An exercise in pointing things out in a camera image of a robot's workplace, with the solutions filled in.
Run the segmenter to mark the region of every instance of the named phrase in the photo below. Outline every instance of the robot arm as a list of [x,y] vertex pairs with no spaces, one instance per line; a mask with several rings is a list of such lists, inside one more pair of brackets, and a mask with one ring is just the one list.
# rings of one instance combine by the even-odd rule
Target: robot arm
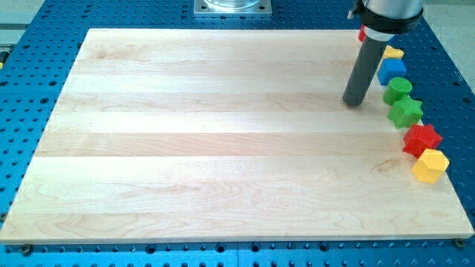
[[356,0],[348,18],[360,15],[366,38],[343,95],[348,106],[363,102],[387,42],[395,34],[407,33],[417,26],[423,3],[424,0]]

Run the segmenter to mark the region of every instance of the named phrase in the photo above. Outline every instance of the toy block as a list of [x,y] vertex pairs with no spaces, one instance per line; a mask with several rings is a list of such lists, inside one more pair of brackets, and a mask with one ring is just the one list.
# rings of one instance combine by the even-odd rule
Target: toy block
[[401,59],[383,59],[378,71],[378,79],[381,85],[387,85],[394,77],[404,77],[406,67]]
[[384,92],[383,101],[388,105],[393,105],[394,102],[408,95],[412,89],[413,85],[408,80],[401,77],[392,78]]
[[386,46],[386,50],[383,54],[383,59],[402,59],[404,56],[404,51],[401,49],[396,49],[390,45]]
[[411,171],[417,180],[427,183],[435,183],[447,170],[450,164],[447,157],[441,152],[433,149],[426,149],[419,157]]
[[441,141],[442,136],[435,132],[432,125],[414,124],[404,136],[406,146],[402,150],[419,158],[426,149],[436,149]]
[[410,127],[422,118],[422,102],[413,100],[409,96],[403,96],[401,100],[394,102],[387,118],[390,119],[397,129]]
[[364,25],[361,26],[361,28],[359,29],[359,34],[358,34],[358,40],[360,40],[361,42],[364,41],[364,37],[366,37],[366,33],[364,32]]

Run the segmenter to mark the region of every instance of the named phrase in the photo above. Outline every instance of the red star block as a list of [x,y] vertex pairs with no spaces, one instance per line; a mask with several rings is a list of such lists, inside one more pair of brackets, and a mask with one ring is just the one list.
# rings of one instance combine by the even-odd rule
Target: red star block
[[428,125],[412,125],[404,136],[404,152],[419,158],[426,148],[436,149],[442,141],[442,136],[438,135],[433,126]]

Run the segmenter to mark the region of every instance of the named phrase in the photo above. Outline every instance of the blue cube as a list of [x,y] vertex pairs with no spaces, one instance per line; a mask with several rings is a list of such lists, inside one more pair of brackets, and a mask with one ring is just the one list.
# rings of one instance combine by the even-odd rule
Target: blue cube
[[378,71],[379,83],[387,85],[392,78],[404,77],[406,72],[406,67],[401,59],[384,59]]

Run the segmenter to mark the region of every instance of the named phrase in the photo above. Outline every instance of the yellow star block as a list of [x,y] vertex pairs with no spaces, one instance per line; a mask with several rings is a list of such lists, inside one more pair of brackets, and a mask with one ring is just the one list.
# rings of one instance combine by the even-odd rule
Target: yellow star block
[[447,170],[449,160],[438,150],[426,149],[412,168],[417,180],[427,183],[435,183]]
[[386,50],[383,54],[383,59],[402,59],[404,56],[404,51],[400,49],[395,49],[392,46],[386,46]]

